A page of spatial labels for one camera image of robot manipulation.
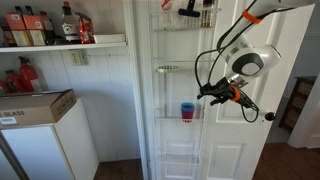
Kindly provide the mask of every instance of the red cup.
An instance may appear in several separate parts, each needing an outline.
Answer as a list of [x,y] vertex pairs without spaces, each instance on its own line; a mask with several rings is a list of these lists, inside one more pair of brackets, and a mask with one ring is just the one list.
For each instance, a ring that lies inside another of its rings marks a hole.
[[190,123],[192,122],[194,112],[194,104],[190,102],[185,102],[181,104],[181,114],[183,122]]

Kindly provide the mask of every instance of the wall outlet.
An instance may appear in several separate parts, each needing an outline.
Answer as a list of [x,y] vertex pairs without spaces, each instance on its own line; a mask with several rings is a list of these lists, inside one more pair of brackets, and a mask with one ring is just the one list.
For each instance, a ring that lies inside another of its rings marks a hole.
[[82,53],[80,50],[69,50],[69,56],[73,66],[83,65]]

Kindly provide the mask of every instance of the wire shelf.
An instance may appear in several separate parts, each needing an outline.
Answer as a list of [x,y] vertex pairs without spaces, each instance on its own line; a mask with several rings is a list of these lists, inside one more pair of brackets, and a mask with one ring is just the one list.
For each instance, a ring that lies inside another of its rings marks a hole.
[[153,31],[175,31],[190,29],[212,29],[215,27],[216,14],[220,8],[195,10],[200,12],[200,17],[181,16],[178,11],[162,11],[151,13]]
[[201,159],[197,156],[190,155],[173,155],[173,154],[160,154],[158,155],[159,163],[167,164],[185,164],[185,165],[200,165]]
[[158,117],[158,123],[179,129],[202,129],[203,119],[181,119],[179,117]]
[[[213,61],[200,61],[198,72],[209,72],[210,64]],[[156,73],[194,73],[194,61],[155,61]]]

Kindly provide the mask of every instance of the red bottle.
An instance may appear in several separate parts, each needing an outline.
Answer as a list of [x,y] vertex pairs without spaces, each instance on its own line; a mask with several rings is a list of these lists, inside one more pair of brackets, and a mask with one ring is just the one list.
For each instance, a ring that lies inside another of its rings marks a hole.
[[7,82],[0,81],[0,95],[11,93],[11,89]]
[[27,92],[22,83],[21,76],[14,73],[13,70],[5,71],[7,74],[7,82],[12,92]]
[[28,58],[19,56],[21,61],[20,75],[27,92],[42,91],[36,71],[28,63]]

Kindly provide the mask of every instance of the wooden floor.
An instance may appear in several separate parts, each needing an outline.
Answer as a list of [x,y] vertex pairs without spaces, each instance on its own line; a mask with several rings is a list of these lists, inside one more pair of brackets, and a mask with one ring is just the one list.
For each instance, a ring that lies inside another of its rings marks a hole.
[[140,159],[100,163],[94,180],[142,180]]
[[[95,180],[142,180],[141,161],[100,163]],[[320,149],[266,144],[254,180],[320,180]]]
[[320,150],[266,144],[254,180],[320,180]]

